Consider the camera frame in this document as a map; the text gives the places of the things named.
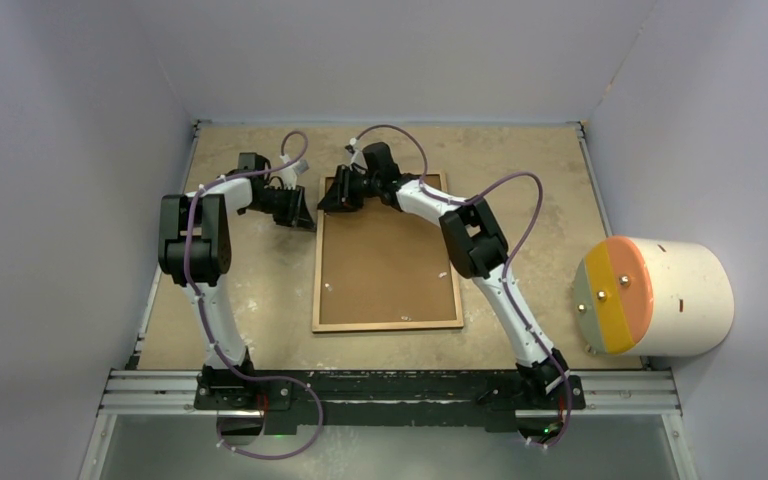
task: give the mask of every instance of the black metal plate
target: black metal plate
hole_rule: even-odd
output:
[[[269,402],[265,434],[293,434],[298,425],[316,423],[316,404],[298,385],[266,382],[254,392],[226,373],[232,378],[223,380],[230,385],[211,388],[210,395],[197,394],[196,409],[257,409],[255,398],[261,393]],[[327,425],[480,426],[512,432],[517,431],[516,410],[557,411],[566,395],[562,386],[549,397],[529,398],[519,388],[516,370],[261,370],[257,375],[289,376],[310,384],[323,401]],[[585,408],[581,379],[573,375],[569,381],[578,392],[573,409]]]

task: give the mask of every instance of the wooden frame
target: wooden frame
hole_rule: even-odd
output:
[[[443,191],[448,191],[446,176],[442,171],[428,172],[429,176],[439,176],[440,185]],[[319,194],[325,195],[325,185],[330,176],[323,176],[319,183]],[[454,266],[449,264],[448,276],[452,280],[452,294],[455,308],[455,318],[452,320],[439,321],[401,321],[401,322],[368,322],[368,323],[339,323],[323,324],[320,322],[320,313],[322,310],[322,261],[325,240],[325,212],[319,210],[317,213],[316,229],[316,267],[314,272],[313,287],[313,322],[311,329],[314,333],[325,332],[358,332],[358,331],[393,331],[393,330],[424,330],[424,329],[451,329],[463,328],[463,309],[461,306],[460,275]]]

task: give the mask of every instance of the white wall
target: white wall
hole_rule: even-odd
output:
[[[676,382],[702,478],[768,478],[768,1],[660,0],[588,138],[616,232],[723,262],[734,327]]]
[[[130,5],[0,0],[0,478],[75,478],[189,117]]]
[[[132,0],[197,118],[587,118],[654,0]]]

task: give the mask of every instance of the floor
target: floor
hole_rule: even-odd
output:
[[[299,179],[315,208],[319,181],[346,162],[343,146],[363,126],[303,128],[310,138],[310,170]],[[291,127],[207,126],[201,131],[187,181],[195,190],[235,168],[241,151],[278,161]],[[599,210],[573,127],[410,127],[430,168],[442,170],[455,195],[470,196],[518,170],[538,174],[545,202],[537,225],[514,261],[529,305],[572,368],[640,368],[637,357],[596,357],[585,351],[576,325],[571,283],[584,254],[604,238]],[[402,170],[421,168],[415,147],[396,132],[368,141],[390,144]],[[301,142],[288,144],[295,152]],[[528,224],[536,188],[516,179],[487,199],[513,244]],[[510,344],[483,295],[461,280],[464,328],[376,333],[311,332],[314,234],[289,231],[249,212],[230,219],[234,263],[228,274],[237,326],[256,368],[264,369],[484,369],[512,368]],[[140,369],[199,369],[204,361],[197,320],[180,288],[161,276]]]

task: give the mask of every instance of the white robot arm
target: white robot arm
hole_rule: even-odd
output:
[[[458,208],[457,205],[466,201],[465,198],[449,195],[427,185],[424,188],[437,198],[423,192],[420,188],[419,180],[411,180],[402,185],[396,192],[396,198],[403,212],[418,215],[434,225],[439,225],[440,217],[448,212],[454,212]],[[487,302],[493,307],[493,312],[498,317],[502,328],[505,330],[505,334],[507,334],[511,342],[511,348],[513,348],[517,363],[520,365],[531,365],[535,362],[542,363],[546,360],[547,355],[535,341],[534,335],[539,335],[543,344],[550,350],[554,347],[554,344],[540,329],[519,288],[512,288],[511,293],[513,293],[514,300],[519,306],[520,311],[526,315],[528,323],[533,327],[534,335],[526,330],[525,323],[519,319],[513,304],[508,300],[502,286],[503,281],[507,281],[510,285],[515,285],[516,280],[510,271],[507,274],[508,278],[503,280],[502,270],[504,270],[504,265],[500,264],[489,272],[488,278],[475,276],[472,277],[472,282],[487,297]]]
[[[288,157],[282,157],[284,163]],[[241,153],[238,168],[232,174],[262,171],[269,161],[255,153]],[[195,192],[187,195],[167,195],[161,202],[159,263],[164,273],[181,286],[196,315],[203,322],[201,335],[205,365],[227,369],[214,346],[222,348],[227,360],[236,366],[248,362],[248,349],[237,330],[226,286],[225,273],[231,266],[231,244],[228,217],[241,215],[247,209],[272,214],[275,223],[290,228],[314,231],[315,224],[304,201],[304,187],[296,186],[296,172],[285,168],[279,172],[281,187],[270,186],[264,175],[222,181],[203,195],[196,210],[196,230],[190,250],[190,273],[201,292],[204,315],[198,296],[184,278],[184,250],[187,213]],[[213,339],[208,338],[207,329]]]
[[[472,279],[493,307],[523,379],[535,393],[551,393],[569,376],[569,367],[540,329],[505,267],[507,240],[486,200],[455,197],[423,185],[416,175],[402,174],[385,143],[363,149],[366,167],[357,162],[353,146],[347,148],[353,153],[352,162],[337,167],[318,208],[328,213],[353,212],[363,207],[364,198],[378,197],[385,205],[439,225],[449,260],[461,276]],[[467,227],[479,231],[470,234]]]

